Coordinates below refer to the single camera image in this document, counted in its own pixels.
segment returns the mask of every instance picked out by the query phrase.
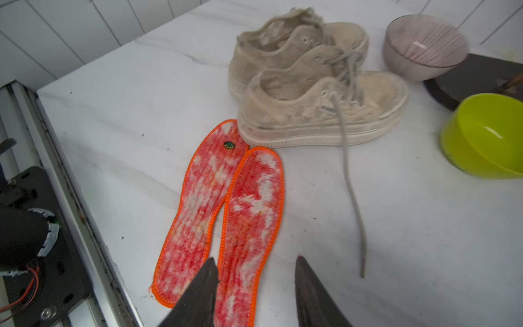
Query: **screw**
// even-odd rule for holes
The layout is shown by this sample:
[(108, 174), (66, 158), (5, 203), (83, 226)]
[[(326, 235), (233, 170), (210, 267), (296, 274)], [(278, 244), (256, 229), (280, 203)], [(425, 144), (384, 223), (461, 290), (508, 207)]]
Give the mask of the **screw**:
[(48, 308), (45, 308), (40, 313), (40, 319), (41, 320), (49, 320), (53, 319), (56, 315), (56, 306), (50, 306)]

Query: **white marble countertop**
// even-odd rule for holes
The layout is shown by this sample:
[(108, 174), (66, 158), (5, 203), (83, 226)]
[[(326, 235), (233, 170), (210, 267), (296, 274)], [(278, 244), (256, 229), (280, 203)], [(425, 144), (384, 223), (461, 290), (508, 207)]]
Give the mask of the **white marble countertop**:
[[(235, 118), (226, 86), (235, 37), (290, 7), (353, 21), (371, 39), (364, 69), (385, 69), (384, 30), (407, 12), (383, 0), (212, 0), (39, 90), (92, 224), (143, 325), (168, 313), (148, 291), (204, 137)], [(350, 148), (369, 236), (358, 276), (358, 228), (333, 146), (278, 149), (281, 230), (261, 276), (257, 326), (297, 326), (294, 264), (307, 258), (354, 326), (521, 326), (523, 184), (484, 181), (438, 147), (450, 112), (421, 83), (388, 134)], [(221, 236), (214, 229), (211, 255)]]

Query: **sneaker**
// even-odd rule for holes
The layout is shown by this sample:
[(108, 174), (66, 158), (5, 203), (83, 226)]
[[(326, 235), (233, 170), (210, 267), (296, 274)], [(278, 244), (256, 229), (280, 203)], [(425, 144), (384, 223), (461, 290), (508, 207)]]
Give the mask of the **sneaker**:
[(388, 72), (356, 74), (364, 56), (318, 46), (286, 70), (260, 72), (240, 106), (240, 135), (251, 146), (282, 148), (341, 145), (342, 123), (347, 144), (385, 134), (407, 105), (407, 83)]
[(344, 50), (361, 50), (361, 66), (369, 48), (363, 28), (349, 22), (324, 24), (312, 8), (291, 9), (269, 20), (257, 31), (243, 32), (237, 38), (229, 64), (229, 90), (241, 101), (251, 78), (263, 69), (289, 68), (299, 57), (319, 44)]

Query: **ribbed glass bowl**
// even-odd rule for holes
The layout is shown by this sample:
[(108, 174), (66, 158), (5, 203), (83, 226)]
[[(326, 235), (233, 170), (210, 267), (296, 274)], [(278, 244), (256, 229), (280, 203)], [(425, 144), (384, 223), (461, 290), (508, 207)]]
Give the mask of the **ribbed glass bowl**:
[(457, 28), (425, 15), (395, 19), (383, 42), (385, 64), (409, 82), (440, 76), (465, 60), (468, 53), (467, 39)]

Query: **dirty sneaker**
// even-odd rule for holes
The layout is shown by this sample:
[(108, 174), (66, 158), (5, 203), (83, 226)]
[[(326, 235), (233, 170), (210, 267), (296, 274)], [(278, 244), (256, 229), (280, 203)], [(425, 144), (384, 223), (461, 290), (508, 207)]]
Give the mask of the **dirty sneaker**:
[(319, 44), (344, 50), (361, 50), (358, 67), (367, 56), (369, 37), (363, 28), (349, 22), (324, 24), (312, 8), (291, 9), (269, 20), (257, 31), (241, 33), (229, 64), (229, 90), (241, 100), (251, 78), (263, 69), (289, 68), (299, 57)]
[(388, 72), (357, 73), (362, 51), (317, 46), (286, 70), (254, 76), (238, 113), (251, 146), (341, 145), (373, 140), (397, 123), (407, 83)]

